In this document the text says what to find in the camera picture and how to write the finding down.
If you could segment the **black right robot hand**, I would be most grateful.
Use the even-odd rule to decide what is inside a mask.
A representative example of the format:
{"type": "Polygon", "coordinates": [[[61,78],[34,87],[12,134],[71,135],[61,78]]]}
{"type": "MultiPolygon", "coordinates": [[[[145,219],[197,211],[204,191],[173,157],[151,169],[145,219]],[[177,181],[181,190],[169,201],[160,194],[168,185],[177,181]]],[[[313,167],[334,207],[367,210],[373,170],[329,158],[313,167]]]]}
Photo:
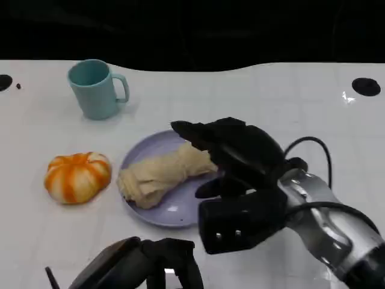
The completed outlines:
{"type": "Polygon", "coordinates": [[[210,123],[171,122],[172,129],[196,149],[207,152],[221,176],[200,186],[199,199],[235,197],[249,189],[275,189],[274,171],[284,164],[279,144],[264,130],[227,117],[210,123]]]}

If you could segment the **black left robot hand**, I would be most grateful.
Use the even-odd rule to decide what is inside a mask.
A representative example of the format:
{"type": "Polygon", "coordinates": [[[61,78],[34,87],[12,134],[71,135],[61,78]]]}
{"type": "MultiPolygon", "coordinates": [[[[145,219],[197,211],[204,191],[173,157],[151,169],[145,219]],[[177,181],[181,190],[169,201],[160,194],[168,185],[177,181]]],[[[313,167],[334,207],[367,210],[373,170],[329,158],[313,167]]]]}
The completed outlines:
{"type": "Polygon", "coordinates": [[[174,270],[182,288],[203,288],[192,241],[158,241],[131,237],[101,251],[75,278],[70,288],[165,288],[165,269],[174,270]]]}

